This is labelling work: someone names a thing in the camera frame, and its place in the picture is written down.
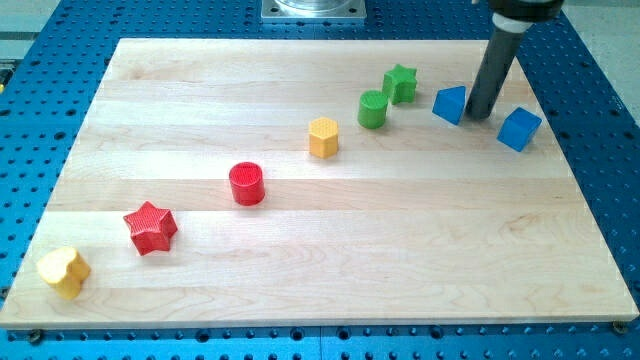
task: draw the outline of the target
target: wooden cutting board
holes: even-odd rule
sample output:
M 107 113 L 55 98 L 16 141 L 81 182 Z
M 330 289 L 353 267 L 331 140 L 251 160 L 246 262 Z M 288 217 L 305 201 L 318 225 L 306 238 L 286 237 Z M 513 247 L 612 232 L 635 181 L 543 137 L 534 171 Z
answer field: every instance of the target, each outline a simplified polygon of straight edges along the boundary
M 20 328 L 631 320 L 636 305 L 543 122 L 516 153 L 508 113 L 543 116 L 515 63 L 495 114 L 453 126 L 438 89 L 472 85 L 486 42 L 124 39 L 42 217 L 1 324 Z M 358 99 L 396 63 L 416 102 L 372 131 Z M 308 123 L 340 126 L 328 160 Z M 260 164 L 267 197 L 233 202 Z M 179 227 L 141 257 L 123 215 Z M 73 301 L 35 263 L 63 245 L 93 271 Z

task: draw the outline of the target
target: metal mount plate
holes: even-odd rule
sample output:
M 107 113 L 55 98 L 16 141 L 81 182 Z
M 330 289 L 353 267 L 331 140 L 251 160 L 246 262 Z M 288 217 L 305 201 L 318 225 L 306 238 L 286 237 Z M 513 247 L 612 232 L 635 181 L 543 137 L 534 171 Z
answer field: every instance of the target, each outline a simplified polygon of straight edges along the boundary
M 337 8 L 314 11 L 301 10 L 278 2 L 262 0 L 262 21 L 265 23 L 364 22 L 367 17 L 365 0 L 350 0 Z

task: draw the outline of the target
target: blue block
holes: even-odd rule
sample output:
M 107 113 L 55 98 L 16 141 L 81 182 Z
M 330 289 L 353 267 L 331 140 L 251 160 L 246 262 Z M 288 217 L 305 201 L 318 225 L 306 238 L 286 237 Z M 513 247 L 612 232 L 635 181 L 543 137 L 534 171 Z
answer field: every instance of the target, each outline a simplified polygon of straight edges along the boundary
M 542 119 L 523 108 L 517 108 L 502 124 L 498 140 L 515 151 L 522 151 L 536 134 Z
M 432 112 L 448 122 L 458 125 L 464 110 L 465 92 L 466 88 L 464 86 L 438 91 Z

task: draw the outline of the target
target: blue pegboard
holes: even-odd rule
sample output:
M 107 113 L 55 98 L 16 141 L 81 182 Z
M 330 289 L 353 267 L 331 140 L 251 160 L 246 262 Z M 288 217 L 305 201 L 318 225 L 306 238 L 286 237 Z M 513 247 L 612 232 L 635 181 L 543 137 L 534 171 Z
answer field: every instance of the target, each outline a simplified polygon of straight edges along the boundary
M 485 4 L 367 1 L 364 24 L 262 24 L 257 1 L 62 0 L 0 96 L 0 287 L 36 229 L 121 37 L 488 39 Z M 640 130 L 564 15 L 518 60 L 640 302 Z M 0 359 L 640 359 L 640 322 L 0 331 Z

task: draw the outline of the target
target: yellow hexagon block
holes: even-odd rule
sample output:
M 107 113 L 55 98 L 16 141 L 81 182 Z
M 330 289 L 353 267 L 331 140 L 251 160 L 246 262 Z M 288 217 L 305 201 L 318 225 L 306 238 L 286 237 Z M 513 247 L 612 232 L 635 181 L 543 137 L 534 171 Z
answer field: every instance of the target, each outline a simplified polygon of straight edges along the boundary
M 338 123 L 326 117 L 309 123 L 309 152 L 326 159 L 338 152 Z
M 67 300 L 78 296 L 82 282 L 91 272 L 78 250 L 68 246 L 48 253 L 36 266 L 40 277 Z

